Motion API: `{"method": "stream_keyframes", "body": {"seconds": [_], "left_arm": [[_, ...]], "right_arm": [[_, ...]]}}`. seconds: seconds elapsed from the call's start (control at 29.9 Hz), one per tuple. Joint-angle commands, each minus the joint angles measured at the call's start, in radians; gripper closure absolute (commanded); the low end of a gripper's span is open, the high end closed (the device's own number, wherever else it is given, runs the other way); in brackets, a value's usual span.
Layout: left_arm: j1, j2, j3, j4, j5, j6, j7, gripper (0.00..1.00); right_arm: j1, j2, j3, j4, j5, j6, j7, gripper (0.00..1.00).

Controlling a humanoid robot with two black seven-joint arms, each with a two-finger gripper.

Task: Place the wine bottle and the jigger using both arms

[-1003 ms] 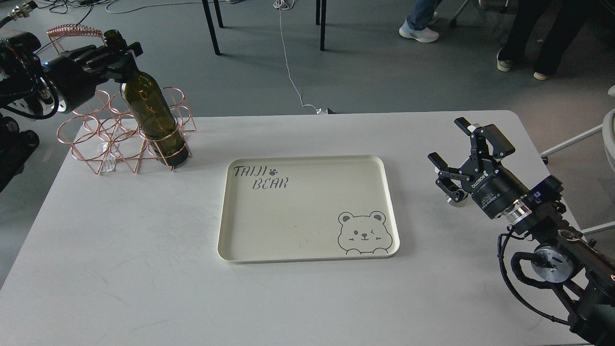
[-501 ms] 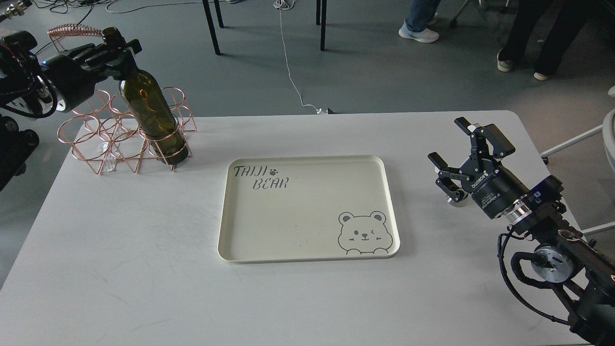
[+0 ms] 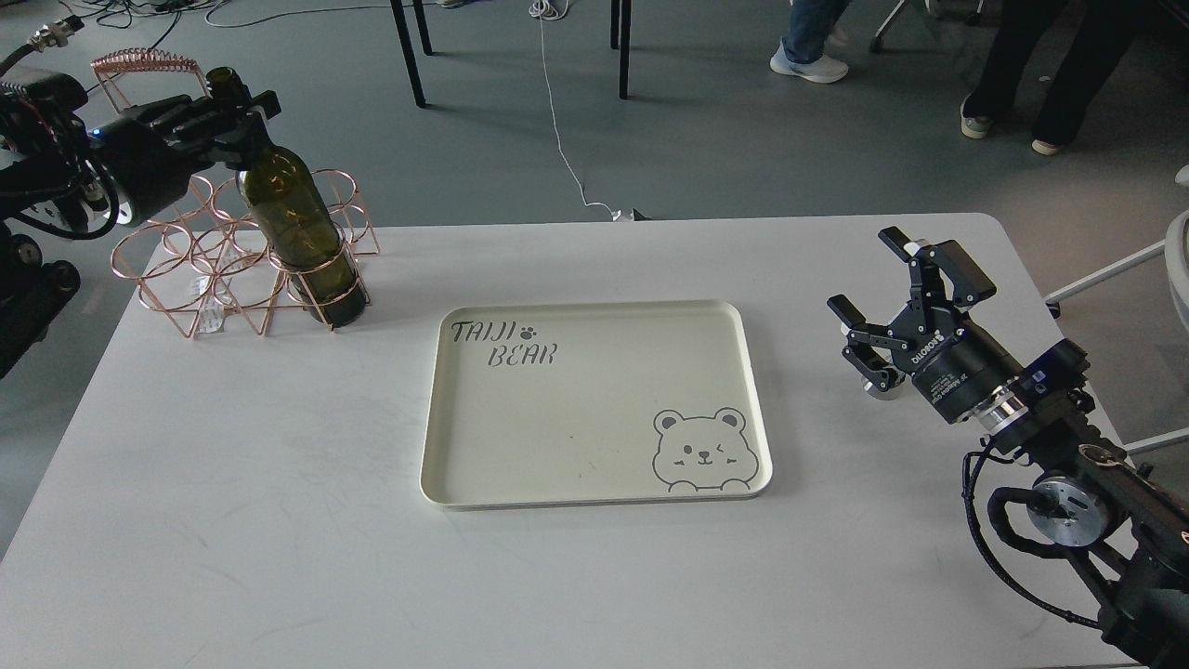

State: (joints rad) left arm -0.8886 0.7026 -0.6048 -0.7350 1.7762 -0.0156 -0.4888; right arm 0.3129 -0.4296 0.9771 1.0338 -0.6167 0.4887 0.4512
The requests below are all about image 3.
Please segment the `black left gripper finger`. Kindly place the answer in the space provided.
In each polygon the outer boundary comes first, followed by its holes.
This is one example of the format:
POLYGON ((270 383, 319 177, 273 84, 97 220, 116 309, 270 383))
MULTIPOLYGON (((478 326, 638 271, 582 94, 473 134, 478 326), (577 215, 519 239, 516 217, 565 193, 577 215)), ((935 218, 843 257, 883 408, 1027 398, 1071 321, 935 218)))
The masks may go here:
POLYGON ((139 106, 139 121, 174 140, 208 139, 232 131, 251 112, 265 119, 281 113, 279 97, 265 90, 246 101, 175 95, 139 106))
POLYGON ((233 171, 247 170, 271 145, 268 130, 185 132, 185 154, 189 156, 190 173, 200 173, 214 164, 224 164, 233 171))

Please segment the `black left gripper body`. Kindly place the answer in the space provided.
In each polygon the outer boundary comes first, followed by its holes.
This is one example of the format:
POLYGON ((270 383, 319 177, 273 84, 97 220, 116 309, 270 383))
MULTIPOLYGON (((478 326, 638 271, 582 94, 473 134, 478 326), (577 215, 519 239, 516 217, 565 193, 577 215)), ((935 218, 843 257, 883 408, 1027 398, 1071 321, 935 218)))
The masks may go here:
MULTIPOLYGON (((185 140, 158 135, 139 121, 139 106, 122 111, 113 122, 92 131, 92 149, 117 193, 117 223, 139 226, 189 190, 185 140)), ((266 130, 259 111, 251 111, 233 130, 266 130)))

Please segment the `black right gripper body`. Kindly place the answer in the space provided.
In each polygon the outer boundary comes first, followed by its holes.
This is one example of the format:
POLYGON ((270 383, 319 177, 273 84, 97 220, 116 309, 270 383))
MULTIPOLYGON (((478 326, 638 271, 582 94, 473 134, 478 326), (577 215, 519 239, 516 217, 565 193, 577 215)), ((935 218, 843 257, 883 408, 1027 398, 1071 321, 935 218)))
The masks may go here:
POLYGON ((843 356, 866 381, 912 381, 949 424, 964 419, 992 397, 1023 364, 965 313, 964 321, 892 321, 883 327, 883 348, 843 348, 843 356))

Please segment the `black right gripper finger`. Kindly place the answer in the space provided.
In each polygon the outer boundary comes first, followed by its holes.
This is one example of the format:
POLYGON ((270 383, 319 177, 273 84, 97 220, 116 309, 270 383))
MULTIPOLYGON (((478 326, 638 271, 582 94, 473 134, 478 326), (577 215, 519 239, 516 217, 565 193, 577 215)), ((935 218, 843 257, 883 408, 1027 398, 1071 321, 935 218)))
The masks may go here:
POLYGON ((866 316, 844 294, 836 294, 828 299, 828 308, 835 313, 847 337, 847 348, 858 352, 860 348, 883 348, 883 327, 867 322, 866 316))
POLYGON ((960 242, 911 241, 895 226, 877 236, 908 263, 910 298, 897 321, 964 321, 969 308, 998 294, 960 242))

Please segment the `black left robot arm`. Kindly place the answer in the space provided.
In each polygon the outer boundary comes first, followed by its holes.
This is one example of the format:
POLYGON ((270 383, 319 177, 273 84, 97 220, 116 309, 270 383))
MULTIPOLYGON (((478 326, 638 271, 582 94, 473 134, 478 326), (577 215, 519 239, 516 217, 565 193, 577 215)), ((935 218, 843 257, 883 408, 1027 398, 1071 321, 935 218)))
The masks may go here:
POLYGON ((130 106, 88 128, 77 111, 88 95, 67 72, 21 65, 65 46, 84 27, 77 15, 44 25, 4 59, 1 216, 62 240, 88 241, 118 225, 144 225, 187 194, 214 164, 243 170, 265 147, 265 122, 279 114, 272 90, 251 94, 229 68, 205 75, 205 97, 175 95, 130 106))

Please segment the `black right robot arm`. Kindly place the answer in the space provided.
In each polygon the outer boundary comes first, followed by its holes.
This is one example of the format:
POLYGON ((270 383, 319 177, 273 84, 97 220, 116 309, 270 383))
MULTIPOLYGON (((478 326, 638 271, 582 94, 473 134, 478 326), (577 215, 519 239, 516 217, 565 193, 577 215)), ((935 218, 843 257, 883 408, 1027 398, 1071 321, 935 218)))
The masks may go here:
POLYGON ((981 449, 963 460, 962 498, 986 564, 1034 601, 989 549, 975 511, 984 462, 1027 456, 1042 476, 1028 488, 993 491, 986 517, 1015 551, 1065 560, 1100 606, 1095 620, 1048 602, 1042 610, 1095 627, 1141 665, 1184 668, 1185 505, 1088 423, 1086 351, 1063 339, 1024 367, 970 318, 969 308, 998 288, 960 242, 912 241, 895 226, 879 236, 908 264, 910 297, 889 323, 870 323, 842 294, 830 297, 843 355, 874 397, 887 399, 910 380, 948 423, 984 427, 981 449))

